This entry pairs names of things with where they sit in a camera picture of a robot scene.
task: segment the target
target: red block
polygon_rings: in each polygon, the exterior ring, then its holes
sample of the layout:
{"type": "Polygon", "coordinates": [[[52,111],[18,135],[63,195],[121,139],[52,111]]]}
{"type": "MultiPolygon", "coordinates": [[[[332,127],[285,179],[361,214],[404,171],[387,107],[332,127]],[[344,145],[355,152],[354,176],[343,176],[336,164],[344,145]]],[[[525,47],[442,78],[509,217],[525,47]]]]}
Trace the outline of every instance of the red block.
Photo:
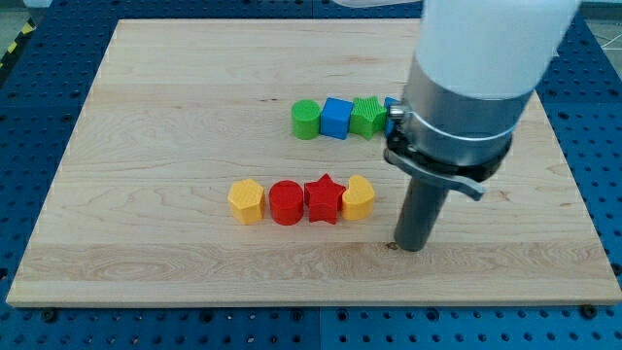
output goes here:
{"type": "Polygon", "coordinates": [[[299,184],[290,180],[279,181],[270,189],[269,197],[272,219],[277,224],[289,226],[302,219],[304,205],[299,184]]]}
{"type": "Polygon", "coordinates": [[[320,180],[304,184],[304,201],[309,206],[309,222],[337,222],[337,212],[341,209],[341,195],[346,188],[335,184],[328,174],[320,180]]]}

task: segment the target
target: green block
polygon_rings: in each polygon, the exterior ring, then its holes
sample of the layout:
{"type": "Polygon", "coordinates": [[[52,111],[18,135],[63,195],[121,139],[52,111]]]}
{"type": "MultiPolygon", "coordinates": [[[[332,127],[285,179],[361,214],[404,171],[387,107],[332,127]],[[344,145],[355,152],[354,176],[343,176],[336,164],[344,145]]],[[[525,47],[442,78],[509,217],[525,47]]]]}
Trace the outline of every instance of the green block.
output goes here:
{"type": "Polygon", "coordinates": [[[367,140],[377,131],[385,129],[387,109],[378,102],[378,97],[355,98],[350,114],[350,132],[359,134],[367,140]]]}
{"type": "Polygon", "coordinates": [[[320,106],[313,100],[299,100],[292,106],[292,131],[301,140],[320,134],[320,106]]]}

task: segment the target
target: red cylinder block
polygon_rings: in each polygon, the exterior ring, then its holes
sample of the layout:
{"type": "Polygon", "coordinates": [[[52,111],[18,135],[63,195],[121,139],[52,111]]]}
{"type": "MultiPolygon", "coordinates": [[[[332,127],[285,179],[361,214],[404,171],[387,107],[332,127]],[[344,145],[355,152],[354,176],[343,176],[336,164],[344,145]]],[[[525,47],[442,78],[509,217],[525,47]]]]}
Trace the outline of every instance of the red cylinder block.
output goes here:
{"type": "Polygon", "coordinates": [[[304,203],[299,184],[290,180],[279,181],[270,189],[269,198],[272,219],[277,224],[289,226],[302,219],[304,203]]]}

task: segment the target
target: yellow heart block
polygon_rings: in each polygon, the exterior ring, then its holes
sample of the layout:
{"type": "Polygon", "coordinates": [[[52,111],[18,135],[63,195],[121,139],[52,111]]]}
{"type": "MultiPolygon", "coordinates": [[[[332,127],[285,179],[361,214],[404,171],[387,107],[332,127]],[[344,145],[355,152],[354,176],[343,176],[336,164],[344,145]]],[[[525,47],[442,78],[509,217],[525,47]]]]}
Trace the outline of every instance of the yellow heart block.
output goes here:
{"type": "Polygon", "coordinates": [[[249,225],[263,219],[265,193],[257,181],[246,179],[233,183],[227,199],[231,214],[240,223],[249,225]]]}
{"type": "Polygon", "coordinates": [[[360,220],[371,214],[376,193],[371,183],[361,175],[348,180],[348,190],[341,196],[341,216],[345,220],[360,220]]]}

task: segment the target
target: wood grain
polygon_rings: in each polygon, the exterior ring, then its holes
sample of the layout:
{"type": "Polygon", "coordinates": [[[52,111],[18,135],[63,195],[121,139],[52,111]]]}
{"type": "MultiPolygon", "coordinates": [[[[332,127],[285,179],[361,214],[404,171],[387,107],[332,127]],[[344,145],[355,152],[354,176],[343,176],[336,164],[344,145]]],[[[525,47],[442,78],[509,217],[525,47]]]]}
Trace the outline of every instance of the wood grain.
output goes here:
{"type": "Polygon", "coordinates": [[[489,192],[451,193],[429,245],[392,244],[408,178],[384,140],[291,136],[300,98],[400,96],[417,20],[122,20],[7,302],[13,306],[535,305],[622,296],[531,99],[489,192]],[[328,172],[362,221],[240,226],[233,181],[328,172]]]}

